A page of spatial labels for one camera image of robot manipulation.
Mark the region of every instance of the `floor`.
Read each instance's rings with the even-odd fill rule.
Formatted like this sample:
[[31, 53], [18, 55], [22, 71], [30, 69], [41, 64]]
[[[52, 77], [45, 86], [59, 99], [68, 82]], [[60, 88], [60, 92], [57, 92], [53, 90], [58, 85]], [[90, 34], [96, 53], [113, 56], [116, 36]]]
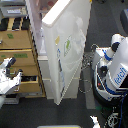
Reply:
[[[100, 4], [93, 0], [90, 25], [86, 41], [86, 54], [90, 54], [91, 45], [108, 47], [111, 36], [120, 33], [126, 36], [120, 23], [120, 12], [128, 7], [128, 0], [107, 0]], [[89, 69], [81, 72], [81, 79], [90, 79]], [[87, 82], [80, 81], [81, 89], [87, 91], [90, 87]], [[18, 105], [3, 105], [0, 110], [0, 128], [36, 128], [43, 125], [79, 125], [83, 128], [93, 128], [90, 116], [98, 117], [103, 128], [105, 119], [100, 110], [96, 109], [97, 103], [92, 90], [87, 93], [79, 91], [77, 99], [66, 99], [59, 106], [53, 100], [46, 98], [20, 99]]]

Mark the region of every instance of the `black cable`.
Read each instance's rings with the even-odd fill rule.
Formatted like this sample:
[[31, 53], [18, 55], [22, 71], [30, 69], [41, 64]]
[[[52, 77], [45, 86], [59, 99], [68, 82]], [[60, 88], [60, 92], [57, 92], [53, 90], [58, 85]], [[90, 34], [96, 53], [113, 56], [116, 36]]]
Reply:
[[98, 1], [98, 3], [100, 4], [104, 4], [107, 0], [96, 0], [96, 1]]

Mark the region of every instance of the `sticker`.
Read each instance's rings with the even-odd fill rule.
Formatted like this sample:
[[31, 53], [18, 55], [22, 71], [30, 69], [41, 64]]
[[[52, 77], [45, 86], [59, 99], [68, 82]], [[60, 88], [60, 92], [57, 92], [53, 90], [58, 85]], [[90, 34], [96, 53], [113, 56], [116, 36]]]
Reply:
[[5, 55], [1, 55], [1, 58], [6, 58], [6, 56]]
[[67, 41], [64, 43], [64, 56], [68, 54], [70, 49], [71, 49], [71, 36], [69, 36]]
[[57, 57], [60, 58], [60, 50], [57, 50]]
[[7, 35], [8, 35], [9, 39], [13, 39], [14, 38], [12, 34], [7, 34]]
[[27, 54], [13, 54], [15, 58], [28, 58]]
[[60, 37], [58, 36], [55, 40], [55, 44], [57, 45], [60, 42]]
[[8, 14], [20, 14], [20, 9], [14, 9], [14, 10], [7, 10]]

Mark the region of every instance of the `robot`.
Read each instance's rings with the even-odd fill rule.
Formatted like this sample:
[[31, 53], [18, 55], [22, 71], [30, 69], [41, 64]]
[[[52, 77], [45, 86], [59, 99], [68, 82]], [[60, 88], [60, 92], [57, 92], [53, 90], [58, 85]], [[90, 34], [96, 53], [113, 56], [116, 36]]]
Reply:
[[[128, 11], [122, 10], [120, 21], [128, 34]], [[105, 105], [115, 106], [128, 92], [128, 37], [115, 34], [111, 47], [96, 48], [92, 69], [95, 97]]]
[[6, 95], [11, 94], [21, 84], [21, 69], [19, 69], [15, 77], [11, 78], [10, 76], [10, 67], [15, 62], [16, 59], [12, 57], [4, 59], [0, 65], [0, 108], [4, 104]]

